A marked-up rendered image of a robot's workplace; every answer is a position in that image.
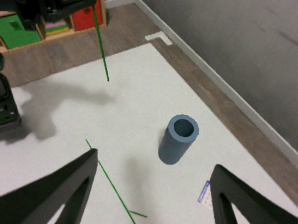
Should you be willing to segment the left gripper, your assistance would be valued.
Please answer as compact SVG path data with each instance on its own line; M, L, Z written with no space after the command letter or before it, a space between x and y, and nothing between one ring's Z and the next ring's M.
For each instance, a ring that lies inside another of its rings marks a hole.
M40 15L45 22L55 23L79 10L96 4L96 1L0 0L0 11L16 12L25 31L36 31L34 26Z

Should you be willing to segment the blue-grey hollow cylinder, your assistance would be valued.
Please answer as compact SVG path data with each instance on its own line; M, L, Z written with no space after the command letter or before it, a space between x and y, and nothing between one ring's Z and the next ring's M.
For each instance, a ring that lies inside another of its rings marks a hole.
M158 157L167 165L176 164L199 135L197 122L190 116L173 116L161 140Z

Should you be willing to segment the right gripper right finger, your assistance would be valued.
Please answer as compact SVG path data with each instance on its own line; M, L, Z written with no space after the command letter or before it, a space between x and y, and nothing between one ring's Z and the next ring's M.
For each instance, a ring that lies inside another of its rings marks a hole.
M274 203L221 164L209 179L215 224L238 224L232 204L249 224L298 224L298 217Z

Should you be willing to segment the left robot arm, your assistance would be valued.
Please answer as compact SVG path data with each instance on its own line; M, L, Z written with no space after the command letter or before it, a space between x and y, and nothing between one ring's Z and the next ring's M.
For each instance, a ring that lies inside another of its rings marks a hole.
M2 62L3 61L3 62ZM4 68L4 57L0 52L0 71ZM6 110L6 108L8 108ZM15 109L2 73L0 73L0 126L17 120Z

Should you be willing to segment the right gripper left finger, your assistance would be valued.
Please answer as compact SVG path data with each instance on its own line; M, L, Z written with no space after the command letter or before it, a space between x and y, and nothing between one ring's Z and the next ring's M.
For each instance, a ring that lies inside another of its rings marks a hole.
M0 195L0 224L80 224L98 168L92 148L59 169ZM66 202L67 201L67 202Z

